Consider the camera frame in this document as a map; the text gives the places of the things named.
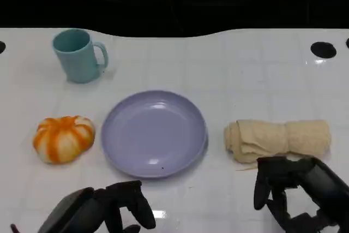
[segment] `mug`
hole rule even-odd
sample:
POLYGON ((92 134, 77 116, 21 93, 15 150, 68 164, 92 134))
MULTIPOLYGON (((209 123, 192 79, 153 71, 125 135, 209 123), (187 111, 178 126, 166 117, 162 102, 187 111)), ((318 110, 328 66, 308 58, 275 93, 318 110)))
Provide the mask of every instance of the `mug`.
POLYGON ((87 83, 99 77, 101 69, 108 66, 108 54, 104 44, 92 42, 82 29, 72 28, 60 32, 52 41, 53 49, 61 62, 68 81, 87 83), (98 64, 93 46, 101 49, 104 64, 98 64))

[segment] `pumpkin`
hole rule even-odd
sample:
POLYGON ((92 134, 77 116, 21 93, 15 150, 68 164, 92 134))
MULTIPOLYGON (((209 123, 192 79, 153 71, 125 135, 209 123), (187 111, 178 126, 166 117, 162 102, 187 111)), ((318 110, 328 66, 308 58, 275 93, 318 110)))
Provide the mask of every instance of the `pumpkin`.
POLYGON ((66 163, 92 146, 94 134, 93 124, 87 118, 46 118, 38 126, 33 146, 43 162, 66 163))

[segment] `towel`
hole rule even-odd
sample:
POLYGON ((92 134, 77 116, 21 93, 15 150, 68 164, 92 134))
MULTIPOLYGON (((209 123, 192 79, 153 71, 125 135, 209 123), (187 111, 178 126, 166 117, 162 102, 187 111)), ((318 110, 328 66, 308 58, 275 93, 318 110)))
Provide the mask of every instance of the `towel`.
POLYGON ((295 153, 321 157, 331 144, 324 120, 290 121, 284 124, 260 120, 238 120, 224 130, 225 147, 234 159, 251 163, 259 157, 295 153))

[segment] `lavender plate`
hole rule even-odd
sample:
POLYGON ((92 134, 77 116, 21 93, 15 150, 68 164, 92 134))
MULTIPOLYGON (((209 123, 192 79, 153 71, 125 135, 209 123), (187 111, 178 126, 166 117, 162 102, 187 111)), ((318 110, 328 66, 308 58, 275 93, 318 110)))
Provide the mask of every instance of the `lavender plate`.
POLYGON ((137 93, 121 101, 107 116, 101 136, 112 164, 143 178, 185 169, 204 152, 208 139, 199 109, 166 91, 137 93))

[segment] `white table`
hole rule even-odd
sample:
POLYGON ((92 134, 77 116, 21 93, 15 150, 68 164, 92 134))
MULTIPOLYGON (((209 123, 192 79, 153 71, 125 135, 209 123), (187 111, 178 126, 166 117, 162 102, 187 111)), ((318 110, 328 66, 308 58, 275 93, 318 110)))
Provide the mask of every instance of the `white table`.
MULTIPOLYGON (((148 89, 188 97, 209 129, 202 162, 180 176, 143 180, 143 193, 158 217, 150 232, 280 232, 266 208, 253 208, 257 170, 237 171, 244 166, 224 149, 223 129, 237 119, 328 120, 333 143, 324 161, 349 183, 348 30, 249 29, 188 39, 91 32, 107 46, 110 66, 99 80, 85 85, 65 81, 50 42, 59 31, 0 29, 7 45, 0 54, 1 232, 16 223, 22 233, 34 233, 74 190, 132 180, 105 160, 100 128, 121 99, 148 89), (337 56, 319 60, 310 51, 316 41, 334 44, 337 56), (97 137, 77 161, 49 166, 37 157, 32 137, 43 118, 64 115, 89 117, 97 137)), ((289 192, 289 204, 291 214, 315 214, 315 204, 302 190, 289 192)), ((123 216, 125 225, 133 223, 128 211, 123 216)), ((98 231, 103 232, 105 225, 98 231)))

